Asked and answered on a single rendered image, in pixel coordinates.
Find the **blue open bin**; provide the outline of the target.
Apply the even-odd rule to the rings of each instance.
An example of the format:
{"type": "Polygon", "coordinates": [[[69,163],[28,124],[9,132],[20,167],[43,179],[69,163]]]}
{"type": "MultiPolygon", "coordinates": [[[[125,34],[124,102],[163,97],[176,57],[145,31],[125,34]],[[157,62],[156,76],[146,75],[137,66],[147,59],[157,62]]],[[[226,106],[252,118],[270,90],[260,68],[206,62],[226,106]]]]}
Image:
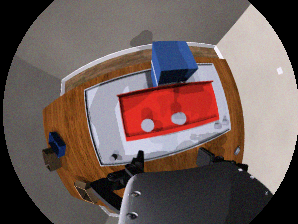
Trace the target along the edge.
{"type": "Polygon", "coordinates": [[[62,157],[65,155],[66,144],[62,141],[62,139],[56,132],[49,132],[48,143],[57,156],[62,157]]]}

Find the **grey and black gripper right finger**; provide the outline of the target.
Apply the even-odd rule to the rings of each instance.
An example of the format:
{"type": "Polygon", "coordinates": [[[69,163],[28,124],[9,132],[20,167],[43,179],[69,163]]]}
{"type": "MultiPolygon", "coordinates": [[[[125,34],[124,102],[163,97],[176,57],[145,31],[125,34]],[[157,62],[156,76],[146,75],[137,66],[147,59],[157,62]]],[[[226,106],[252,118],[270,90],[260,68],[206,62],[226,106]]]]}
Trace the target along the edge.
{"type": "Polygon", "coordinates": [[[234,161],[234,160],[224,160],[223,156],[216,156],[216,158],[215,158],[215,154],[208,151],[204,147],[200,147],[198,149],[198,155],[197,155],[197,160],[196,160],[196,165],[198,167],[213,164],[213,163],[217,163],[217,162],[223,162],[223,161],[230,162],[230,163],[232,163],[234,165],[237,165],[238,167],[242,168],[246,172],[248,171],[248,165],[247,164],[241,164],[241,163],[236,164],[236,161],[234,161]]]}

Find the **cardboard box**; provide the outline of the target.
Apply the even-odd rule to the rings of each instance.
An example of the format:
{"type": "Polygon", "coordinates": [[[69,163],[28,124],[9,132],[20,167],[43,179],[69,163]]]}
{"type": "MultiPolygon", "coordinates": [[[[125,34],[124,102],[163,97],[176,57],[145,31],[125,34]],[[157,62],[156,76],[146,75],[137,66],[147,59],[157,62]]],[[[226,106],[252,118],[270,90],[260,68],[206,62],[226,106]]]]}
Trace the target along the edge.
{"type": "Polygon", "coordinates": [[[83,200],[93,204],[98,203],[98,197],[93,193],[90,183],[76,180],[76,182],[74,182],[74,187],[83,200]]]}

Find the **dark brown open box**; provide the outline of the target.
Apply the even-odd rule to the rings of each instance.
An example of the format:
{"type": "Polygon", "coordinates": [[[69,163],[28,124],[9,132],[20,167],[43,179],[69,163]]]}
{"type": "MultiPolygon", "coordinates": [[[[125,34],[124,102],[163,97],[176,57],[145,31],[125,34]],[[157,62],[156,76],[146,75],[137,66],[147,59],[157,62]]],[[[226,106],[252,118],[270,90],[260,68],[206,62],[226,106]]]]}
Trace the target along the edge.
{"type": "Polygon", "coordinates": [[[50,170],[50,172],[62,167],[60,162],[60,157],[58,158],[58,156],[55,154],[55,152],[51,147],[43,149],[42,154],[43,154],[45,165],[49,164],[49,166],[46,166],[46,167],[50,170]]]}

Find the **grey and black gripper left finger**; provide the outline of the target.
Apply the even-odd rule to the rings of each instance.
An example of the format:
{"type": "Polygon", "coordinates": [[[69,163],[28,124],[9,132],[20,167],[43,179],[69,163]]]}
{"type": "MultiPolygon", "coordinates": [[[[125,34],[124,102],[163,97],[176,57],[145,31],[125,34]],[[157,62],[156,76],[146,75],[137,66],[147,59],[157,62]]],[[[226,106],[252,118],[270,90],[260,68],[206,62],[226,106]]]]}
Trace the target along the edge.
{"type": "Polygon", "coordinates": [[[106,206],[120,215],[122,199],[114,190],[125,188],[130,178],[136,174],[144,173],[144,151],[139,150],[137,158],[133,158],[131,164],[126,164],[125,169],[109,173],[106,178],[90,183],[93,193],[106,206]]]}

